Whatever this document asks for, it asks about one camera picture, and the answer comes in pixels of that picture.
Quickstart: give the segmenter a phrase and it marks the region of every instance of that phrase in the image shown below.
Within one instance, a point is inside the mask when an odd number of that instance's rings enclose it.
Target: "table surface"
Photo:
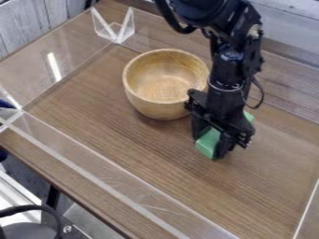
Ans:
[[[101,1],[97,9],[123,11],[129,1]],[[270,105],[253,112],[253,145],[237,148],[222,161],[208,161],[192,146],[189,119],[169,122],[141,116],[122,92],[121,70],[137,53],[109,46],[26,111],[71,135],[119,167],[189,206],[240,238],[292,238],[319,177],[319,127]],[[297,64],[268,54],[269,102],[300,113],[308,93],[285,101],[277,92],[293,77]],[[314,68],[304,75],[314,79]],[[301,114],[316,116],[314,107]],[[75,171],[57,162],[14,132],[1,133],[1,146],[106,224],[133,238],[170,238],[162,228],[138,215]]]

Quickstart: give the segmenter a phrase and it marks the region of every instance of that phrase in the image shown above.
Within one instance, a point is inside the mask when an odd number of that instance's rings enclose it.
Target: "wooden bowl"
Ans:
[[[209,71],[198,57],[178,49],[157,49],[136,57],[122,71],[126,98],[156,120],[186,115],[189,89],[205,90]]]

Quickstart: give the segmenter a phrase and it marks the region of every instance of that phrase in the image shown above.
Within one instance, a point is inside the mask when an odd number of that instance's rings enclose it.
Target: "green block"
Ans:
[[[253,115],[244,112],[249,123],[253,123]],[[220,137],[220,131],[212,128],[196,141],[196,148],[201,154],[210,160],[214,159],[216,144]]]

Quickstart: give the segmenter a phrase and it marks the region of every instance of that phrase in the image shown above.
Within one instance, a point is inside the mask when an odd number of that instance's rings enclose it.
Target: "wood grain surface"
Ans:
[[[101,1],[102,14],[105,9],[123,14],[121,3]],[[253,112],[257,135],[252,146],[237,148],[222,161],[208,161],[193,147],[188,118],[152,120],[129,105],[121,71],[137,55],[121,46],[107,47],[27,106],[27,112],[240,238],[292,238],[319,177],[317,124],[264,105]],[[266,74],[260,79],[274,104],[301,110],[304,97],[317,103],[317,69],[269,53],[266,59]],[[285,97],[288,104],[280,105]],[[317,108],[309,106],[314,118]],[[1,134],[0,144],[126,236],[170,238],[11,131]]]

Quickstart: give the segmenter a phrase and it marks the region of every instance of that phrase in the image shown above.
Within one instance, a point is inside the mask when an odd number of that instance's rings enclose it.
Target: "bowl rim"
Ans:
[[[161,105],[170,105],[170,104],[178,104],[186,101],[188,97],[185,96],[182,99],[176,100],[176,101],[169,101],[169,102],[158,102],[158,101],[152,101],[144,97],[141,97],[140,95],[136,94],[136,92],[132,90],[127,82],[126,82],[126,74],[127,74],[127,70],[132,66],[132,64],[142,57],[145,57],[146,55],[150,55],[156,52],[165,52],[165,51],[170,51],[170,52],[177,52],[177,53],[182,53],[185,55],[188,55],[189,57],[192,57],[193,59],[196,59],[200,63],[202,63],[202,65],[205,66],[204,68],[206,69],[206,77],[209,76],[209,69],[206,66],[206,63],[190,52],[181,50],[181,49],[153,49],[149,50],[146,52],[144,52],[142,54],[140,54],[138,56],[136,56],[125,65],[123,70],[122,70],[122,74],[121,74],[121,80],[122,80],[122,85],[123,85],[123,89],[126,91],[129,91],[130,94],[133,94],[138,99],[141,99],[144,102],[146,103],[152,103],[152,104],[161,104]],[[206,88],[206,85],[202,84],[202,88],[197,89],[198,91],[204,91]]]

